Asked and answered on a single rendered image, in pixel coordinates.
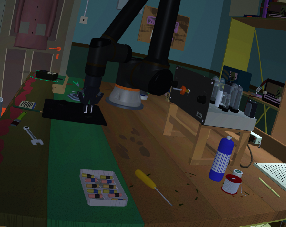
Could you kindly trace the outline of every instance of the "black mat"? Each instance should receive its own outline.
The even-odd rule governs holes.
[[[85,114],[82,103],[72,103],[66,100],[46,99],[42,117],[107,126],[99,106],[94,105],[93,112]]]

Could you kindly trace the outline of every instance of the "orange door handle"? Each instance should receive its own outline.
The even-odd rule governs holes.
[[[58,50],[58,51],[60,51],[60,50],[61,50],[61,47],[57,47],[57,48],[52,48],[52,47],[49,47],[49,49],[51,49],[51,50]]]

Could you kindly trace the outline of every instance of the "yellow screwdriver handle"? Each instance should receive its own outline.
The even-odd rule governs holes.
[[[143,181],[148,187],[151,187],[152,189],[155,189],[157,186],[156,184],[148,177],[145,173],[143,173],[141,170],[137,169],[135,171],[135,175]]]

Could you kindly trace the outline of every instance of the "wooden stand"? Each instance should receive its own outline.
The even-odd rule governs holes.
[[[226,131],[240,132],[239,140],[234,141],[236,149],[234,151],[232,159],[230,159],[230,164],[229,164],[230,166],[240,165],[251,133],[250,131],[204,126],[199,124],[198,132],[195,133],[192,129],[187,127],[183,122],[181,122],[176,117],[177,111],[178,111],[178,106],[170,102],[169,109],[167,111],[165,119],[163,135],[187,137],[193,143],[192,153],[189,157],[190,165],[209,165],[209,166],[212,165],[214,158],[202,158],[202,154],[204,152],[204,148],[211,129],[215,131],[224,131],[223,135],[226,134]],[[179,131],[172,130],[173,126],[179,129]]]

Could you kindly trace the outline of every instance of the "bottle label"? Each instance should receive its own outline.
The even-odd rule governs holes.
[[[217,173],[225,173],[231,155],[216,152],[211,169]]]

